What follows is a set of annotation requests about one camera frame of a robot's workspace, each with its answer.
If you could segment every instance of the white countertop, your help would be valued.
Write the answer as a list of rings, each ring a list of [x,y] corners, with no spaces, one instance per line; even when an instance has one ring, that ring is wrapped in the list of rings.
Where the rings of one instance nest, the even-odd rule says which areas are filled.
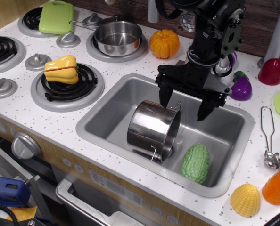
[[[92,12],[88,10],[75,8],[75,20],[82,21],[91,14]],[[148,41],[150,36],[156,31],[144,26],[141,26],[141,28]],[[260,69],[257,66],[257,62],[260,59],[259,57],[238,53],[236,67],[230,76],[223,79],[226,85],[232,86],[234,84],[232,76],[236,71],[243,71],[250,78],[253,97],[243,102],[228,97],[226,104],[248,111],[255,119],[255,127],[228,191],[218,198],[204,198],[158,174],[131,163],[125,158],[117,156],[108,150],[101,149],[80,138],[75,131],[75,126],[93,105],[74,112],[56,113],[46,111],[33,102],[30,86],[40,72],[26,70],[25,61],[36,53],[46,54],[52,60],[65,55],[74,55],[79,63],[95,67],[100,71],[105,82],[103,96],[122,76],[129,73],[139,73],[155,79],[158,74],[157,67],[159,65],[175,65],[178,60],[185,60],[186,50],[192,43],[191,39],[180,37],[180,50],[171,59],[157,59],[148,47],[140,57],[125,63],[114,64],[98,61],[86,52],[85,42],[92,33],[93,31],[91,30],[76,27],[75,34],[81,38],[81,43],[75,48],[64,49],[56,45],[58,36],[32,38],[23,35],[18,30],[17,20],[0,29],[0,36],[16,38],[26,47],[26,56],[23,61],[14,69],[0,73],[0,78],[12,79],[18,84],[18,90],[15,94],[0,99],[0,115],[18,126],[53,140],[66,150],[212,225],[262,226],[276,214],[280,213],[280,206],[269,204],[262,194],[260,210],[251,218],[239,215],[230,205],[230,195],[237,187],[250,183],[255,185],[261,192],[264,184],[276,172],[275,169],[268,168],[263,162],[266,142],[260,123],[260,109],[262,106],[272,108],[275,123],[272,148],[274,152],[279,152],[280,154],[280,115],[275,111],[273,103],[275,95],[280,91],[280,84],[268,86],[258,80],[257,76]]]

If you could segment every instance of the stainless steel pot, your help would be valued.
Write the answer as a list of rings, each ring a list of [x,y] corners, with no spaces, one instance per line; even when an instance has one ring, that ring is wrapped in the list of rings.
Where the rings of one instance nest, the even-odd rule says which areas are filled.
[[[171,153],[181,121],[181,110],[164,109],[143,101],[135,110],[127,131],[127,143],[136,151],[163,162]]]
[[[139,47],[141,36],[141,28],[127,21],[103,24],[94,33],[98,49],[113,57],[126,56],[135,52]]]

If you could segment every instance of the oven handle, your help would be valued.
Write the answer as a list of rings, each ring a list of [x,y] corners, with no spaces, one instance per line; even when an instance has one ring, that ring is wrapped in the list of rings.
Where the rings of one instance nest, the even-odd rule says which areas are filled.
[[[95,221],[101,226],[144,226],[130,216],[122,212],[114,212],[111,216],[107,216],[98,211],[94,207],[86,204],[84,201],[76,198],[69,193],[73,189],[70,181],[63,179],[56,187],[56,197],[62,201],[67,207],[82,213],[86,217]]]

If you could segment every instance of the sink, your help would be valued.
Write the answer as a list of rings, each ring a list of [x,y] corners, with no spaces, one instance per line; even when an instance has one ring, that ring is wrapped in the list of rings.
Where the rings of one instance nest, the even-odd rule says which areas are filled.
[[[225,194],[253,130],[253,117],[225,105],[197,121],[201,100],[174,90],[168,107],[181,101],[179,131],[171,156],[154,162],[126,141],[132,115],[143,100],[159,103],[155,81],[140,74],[125,75],[77,123],[77,134],[204,197]],[[202,185],[179,174],[186,151],[195,143],[205,144],[210,153],[210,168]]]

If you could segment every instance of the purple eggplant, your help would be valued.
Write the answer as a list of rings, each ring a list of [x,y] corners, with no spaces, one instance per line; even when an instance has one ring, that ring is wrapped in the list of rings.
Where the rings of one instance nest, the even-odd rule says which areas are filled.
[[[231,87],[230,97],[235,100],[249,100],[252,97],[252,86],[245,73],[238,71],[234,73],[234,85]]]

